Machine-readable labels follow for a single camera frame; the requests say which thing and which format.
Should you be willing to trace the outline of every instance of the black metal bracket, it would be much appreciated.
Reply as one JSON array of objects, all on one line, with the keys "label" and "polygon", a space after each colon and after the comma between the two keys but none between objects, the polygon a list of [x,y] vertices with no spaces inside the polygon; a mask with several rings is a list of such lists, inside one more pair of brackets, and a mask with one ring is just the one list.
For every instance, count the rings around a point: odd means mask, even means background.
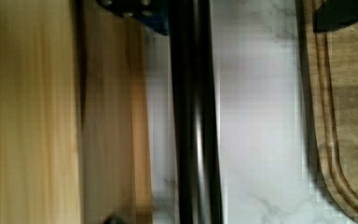
[{"label": "black metal bracket", "polygon": [[327,0],[313,16],[315,33],[332,32],[358,23],[358,0]]},{"label": "black metal bracket", "polygon": [[167,0],[97,0],[121,18],[134,18],[161,35],[168,35]]}]

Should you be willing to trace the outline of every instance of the white marble countertop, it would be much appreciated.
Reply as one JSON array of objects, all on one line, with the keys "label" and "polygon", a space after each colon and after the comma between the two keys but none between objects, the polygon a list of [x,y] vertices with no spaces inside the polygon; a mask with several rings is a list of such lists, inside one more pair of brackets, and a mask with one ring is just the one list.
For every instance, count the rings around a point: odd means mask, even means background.
[{"label": "white marble countertop", "polygon": [[[225,223],[354,223],[309,147],[295,0],[213,0],[212,14]],[[155,224],[177,217],[169,63],[169,39],[146,32]]]}]

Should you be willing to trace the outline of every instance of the black metal rod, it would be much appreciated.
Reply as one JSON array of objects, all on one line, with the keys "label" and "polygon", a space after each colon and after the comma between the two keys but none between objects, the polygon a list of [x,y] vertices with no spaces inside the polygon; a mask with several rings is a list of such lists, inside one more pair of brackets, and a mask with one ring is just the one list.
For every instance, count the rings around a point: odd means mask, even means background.
[{"label": "black metal rod", "polygon": [[209,0],[169,1],[179,213],[182,224],[221,224]]}]

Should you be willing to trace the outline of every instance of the wooden surface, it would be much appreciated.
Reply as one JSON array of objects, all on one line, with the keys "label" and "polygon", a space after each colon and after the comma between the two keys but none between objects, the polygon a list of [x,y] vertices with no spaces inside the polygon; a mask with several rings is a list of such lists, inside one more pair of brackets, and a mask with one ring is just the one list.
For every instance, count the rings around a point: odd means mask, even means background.
[{"label": "wooden surface", "polygon": [[85,223],[112,214],[152,222],[144,38],[141,25],[118,18],[94,0],[83,19],[85,106],[82,157]]},{"label": "wooden surface", "polygon": [[69,1],[0,1],[0,224],[80,223]]},{"label": "wooden surface", "polygon": [[325,183],[337,204],[358,222],[358,24],[312,32],[322,1],[304,1],[304,26],[315,132]]},{"label": "wooden surface", "polygon": [[151,223],[142,30],[93,2],[0,1],[0,224]]}]

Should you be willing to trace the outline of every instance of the wooden cutting board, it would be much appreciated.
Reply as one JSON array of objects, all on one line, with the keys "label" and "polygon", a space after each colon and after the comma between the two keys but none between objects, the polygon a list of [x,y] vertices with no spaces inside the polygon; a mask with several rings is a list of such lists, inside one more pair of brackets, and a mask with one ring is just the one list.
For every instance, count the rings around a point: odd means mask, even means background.
[{"label": "wooden cutting board", "polygon": [[95,0],[0,1],[0,224],[152,223],[144,70]]},{"label": "wooden cutting board", "polygon": [[342,210],[358,222],[358,24],[315,34],[312,14],[322,0],[301,1],[319,160]]}]

